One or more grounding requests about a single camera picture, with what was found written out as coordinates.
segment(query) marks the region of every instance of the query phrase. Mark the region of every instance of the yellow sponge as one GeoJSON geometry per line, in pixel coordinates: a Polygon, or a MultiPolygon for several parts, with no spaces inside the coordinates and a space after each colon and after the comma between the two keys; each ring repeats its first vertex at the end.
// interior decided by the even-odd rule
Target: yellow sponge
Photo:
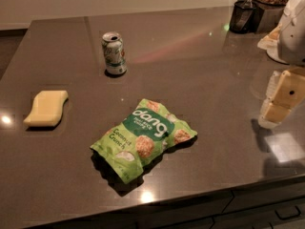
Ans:
{"type": "Polygon", "coordinates": [[[34,99],[24,123],[30,127],[54,127],[63,114],[67,91],[42,91],[34,99]]]}

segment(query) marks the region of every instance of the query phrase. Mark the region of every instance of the can lid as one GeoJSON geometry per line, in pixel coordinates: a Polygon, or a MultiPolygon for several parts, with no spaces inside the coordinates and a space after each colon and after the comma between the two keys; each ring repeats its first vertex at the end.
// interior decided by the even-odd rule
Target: can lid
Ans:
{"type": "Polygon", "coordinates": [[[110,31],[103,35],[103,40],[107,42],[115,42],[121,38],[121,35],[118,32],[110,31]]]}

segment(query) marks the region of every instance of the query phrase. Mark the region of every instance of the dark countertop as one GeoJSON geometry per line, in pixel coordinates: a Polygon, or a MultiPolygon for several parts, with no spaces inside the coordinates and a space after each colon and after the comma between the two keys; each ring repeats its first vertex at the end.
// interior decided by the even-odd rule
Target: dark countertop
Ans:
{"type": "Polygon", "coordinates": [[[286,66],[257,48],[262,34],[227,31],[231,13],[212,8],[33,21],[0,81],[0,115],[13,119],[0,126],[1,228],[302,175],[304,104],[276,129],[258,128],[269,77],[286,66]],[[104,75],[99,45],[107,31],[124,39],[122,77],[104,75]],[[22,121],[42,90],[68,91],[63,119],[53,130],[27,130],[22,121]],[[109,184],[89,147],[142,98],[163,103],[198,138],[164,154],[142,184],[109,184]]]}

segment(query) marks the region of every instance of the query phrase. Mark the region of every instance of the beverage can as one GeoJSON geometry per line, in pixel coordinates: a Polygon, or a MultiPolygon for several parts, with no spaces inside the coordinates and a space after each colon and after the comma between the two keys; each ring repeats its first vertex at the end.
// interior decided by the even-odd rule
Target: beverage can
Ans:
{"type": "Polygon", "coordinates": [[[115,32],[107,32],[102,38],[102,48],[106,63],[106,71],[110,74],[122,74],[127,70],[122,36],[115,32]]]}

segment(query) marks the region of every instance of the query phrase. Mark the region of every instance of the chip bag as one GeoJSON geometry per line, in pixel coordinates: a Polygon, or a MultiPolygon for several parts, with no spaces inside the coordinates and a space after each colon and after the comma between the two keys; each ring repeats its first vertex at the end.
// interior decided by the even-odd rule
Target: chip bag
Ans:
{"type": "Polygon", "coordinates": [[[142,99],[132,114],[107,131],[91,149],[104,157],[127,184],[166,149],[196,135],[187,122],[176,118],[165,106],[142,99]]]}

